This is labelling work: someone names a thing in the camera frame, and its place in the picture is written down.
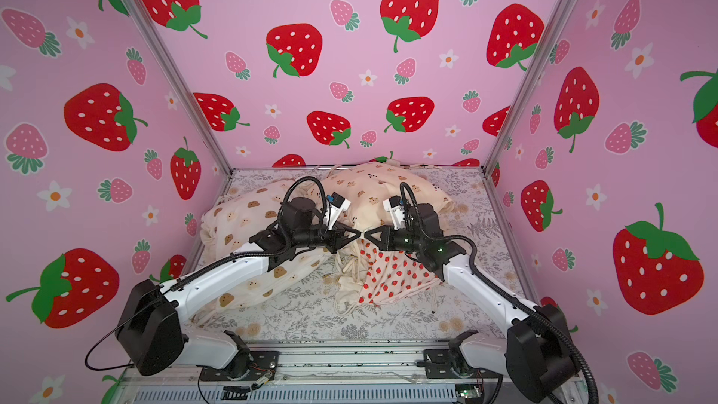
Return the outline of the strawberry print ruffled pillow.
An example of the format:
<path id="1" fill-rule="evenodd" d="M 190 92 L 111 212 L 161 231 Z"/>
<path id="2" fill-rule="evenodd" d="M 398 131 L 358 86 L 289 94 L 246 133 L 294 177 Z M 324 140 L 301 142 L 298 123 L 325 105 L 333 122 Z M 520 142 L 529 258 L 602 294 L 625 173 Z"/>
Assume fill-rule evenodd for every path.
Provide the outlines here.
<path id="1" fill-rule="evenodd" d="M 361 307 L 382 307 L 441 284 L 439 276 L 403 251 L 388 252 L 364 238 L 336 255 L 338 293 L 335 310 L 348 314 Z"/>

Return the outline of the cream bear print pillow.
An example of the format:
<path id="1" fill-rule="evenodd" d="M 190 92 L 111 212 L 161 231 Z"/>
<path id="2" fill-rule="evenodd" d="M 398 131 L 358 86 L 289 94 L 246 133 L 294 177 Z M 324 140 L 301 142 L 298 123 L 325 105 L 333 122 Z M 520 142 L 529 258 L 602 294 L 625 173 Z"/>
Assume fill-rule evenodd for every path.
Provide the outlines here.
<path id="1" fill-rule="evenodd" d="M 331 171 L 322 183 L 329 196 L 336 193 L 351 202 L 340 216 L 340 222 L 362 231 L 394 225 L 383 202 L 400 196 L 400 183 L 407 183 L 417 202 L 430 204 L 437 213 L 454 208 L 454 200 L 427 179 L 399 166 L 378 162 Z"/>

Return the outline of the white pillow brown bear print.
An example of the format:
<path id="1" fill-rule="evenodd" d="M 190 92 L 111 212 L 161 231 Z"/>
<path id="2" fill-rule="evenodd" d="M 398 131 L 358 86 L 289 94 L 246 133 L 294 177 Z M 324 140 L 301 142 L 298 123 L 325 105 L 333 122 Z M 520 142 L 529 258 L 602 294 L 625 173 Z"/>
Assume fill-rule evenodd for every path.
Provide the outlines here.
<path id="1" fill-rule="evenodd" d="M 205 245 L 204 262 L 209 264 L 225 258 L 275 222 L 280 202 L 293 183 L 292 180 L 274 181 L 244 194 L 233 190 L 221 198 L 220 203 L 202 217 L 200 237 Z M 221 286 L 220 295 L 198 310 L 194 319 L 199 321 L 217 312 L 261 304 L 298 284 L 329 257 L 330 252 L 324 248 L 313 251 L 302 248 L 294 259 L 283 261 L 272 271 L 264 271 L 252 278 L 249 274 L 259 266 L 254 262 L 245 265 L 252 261 L 250 256 L 228 262 L 228 267 L 239 268 L 239 280 Z"/>

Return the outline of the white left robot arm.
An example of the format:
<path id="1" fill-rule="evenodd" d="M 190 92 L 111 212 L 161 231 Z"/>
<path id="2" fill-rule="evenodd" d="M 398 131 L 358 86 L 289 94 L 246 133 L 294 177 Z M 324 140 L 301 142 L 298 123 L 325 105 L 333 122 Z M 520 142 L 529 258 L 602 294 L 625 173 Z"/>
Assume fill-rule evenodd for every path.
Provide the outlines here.
<path id="1" fill-rule="evenodd" d="M 359 239 L 360 231 L 338 220 L 350 207 L 350 200 L 337 193 L 321 211 L 309 198 L 293 198 L 282 204 L 276 222 L 225 258 L 162 284 L 137 284 L 114 331 L 134 368 L 143 376 L 197 366 L 230 380 L 245 377 L 252 353 L 240 336 L 185 329 L 183 324 L 230 288 L 294 259 L 300 249 L 325 248 L 334 254 Z"/>

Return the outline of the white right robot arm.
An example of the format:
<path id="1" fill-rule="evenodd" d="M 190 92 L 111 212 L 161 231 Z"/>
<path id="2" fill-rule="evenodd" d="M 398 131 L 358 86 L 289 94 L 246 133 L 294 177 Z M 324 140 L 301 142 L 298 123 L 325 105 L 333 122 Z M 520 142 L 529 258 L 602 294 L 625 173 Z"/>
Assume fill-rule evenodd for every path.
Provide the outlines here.
<path id="1" fill-rule="evenodd" d="M 383 206 L 390 224 L 366 231 L 365 238 L 382 251 L 412 255 L 417 265 L 471 299 L 502 331 L 496 355 L 488 352 L 490 342 L 460 342 L 460 357 L 470 368 L 510 377 L 535 403 L 552 398 L 556 389 L 578 377 L 585 380 L 589 402 L 598 400 L 595 379 L 558 308 L 522 299 L 480 269 L 475 242 L 445 235 L 431 205 L 411 205 L 394 196 Z"/>

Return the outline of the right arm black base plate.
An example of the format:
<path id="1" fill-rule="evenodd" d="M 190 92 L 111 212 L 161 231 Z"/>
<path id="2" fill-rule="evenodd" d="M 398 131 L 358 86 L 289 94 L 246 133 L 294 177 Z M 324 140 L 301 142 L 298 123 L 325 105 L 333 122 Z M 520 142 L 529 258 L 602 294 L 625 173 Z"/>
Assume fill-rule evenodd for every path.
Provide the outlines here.
<path id="1" fill-rule="evenodd" d="M 415 366 L 422 368 L 428 379 L 477 380 L 500 377 L 498 373 L 486 368 L 469 366 L 458 350 L 448 348 L 424 350 L 423 358 L 418 360 Z"/>

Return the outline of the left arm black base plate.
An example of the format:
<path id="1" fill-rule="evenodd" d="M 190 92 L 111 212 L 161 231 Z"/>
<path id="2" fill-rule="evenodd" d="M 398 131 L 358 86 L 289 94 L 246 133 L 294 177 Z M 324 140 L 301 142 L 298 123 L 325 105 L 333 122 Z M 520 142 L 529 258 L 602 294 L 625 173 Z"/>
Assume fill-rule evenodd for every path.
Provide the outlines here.
<path id="1" fill-rule="evenodd" d="M 279 357 L 279 351 L 240 352 L 225 368 L 217 370 L 203 367 L 199 379 L 202 382 L 272 381 L 279 364 Z"/>

